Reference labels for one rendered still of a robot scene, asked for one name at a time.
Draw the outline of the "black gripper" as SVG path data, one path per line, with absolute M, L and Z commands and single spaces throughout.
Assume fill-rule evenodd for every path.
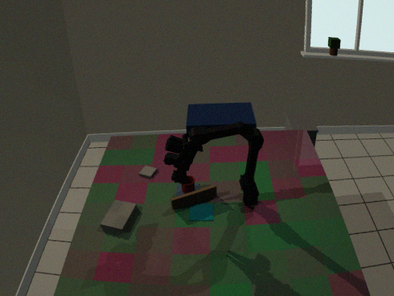
M 184 185 L 187 181 L 187 171 L 189 171 L 190 165 L 192 163 L 193 159 L 184 158 L 181 152 L 177 165 L 177 170 L 173 171 L 171 180 L 174 181 L 174 183 L 181 183 L 182 185 Z

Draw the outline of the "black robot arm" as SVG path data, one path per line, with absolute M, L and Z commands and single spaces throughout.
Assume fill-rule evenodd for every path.
M 258 128 L 254 128 L 242 121 L 221 125 L 212 128 L 194 127 L 182 137 L 169 136 L 166 141 L 165 150 L 173 152 L 166 153 L 163 162 L 166 165 L 174 165 L 176 168 L 179 162 L 180 153 L 184 158 L 193 159 L 197 151 L 203 152 L 203 144 L 212 139 L 224 138 L 232 135 L 241 135 L 248 141 L 248 158 L 244 175 L 240 176 L 240 186 L 244 193 L 244 206 L 257 206 L 258 195 L 257 185 L 254 182 L 255 171 L 259 150 L 264 139 Z M 190 141 L 188 141 L 188 138 Z M 184 147 L 184 148 L 183 148 Z M 174 154 L 176 153 L 176 154 Z

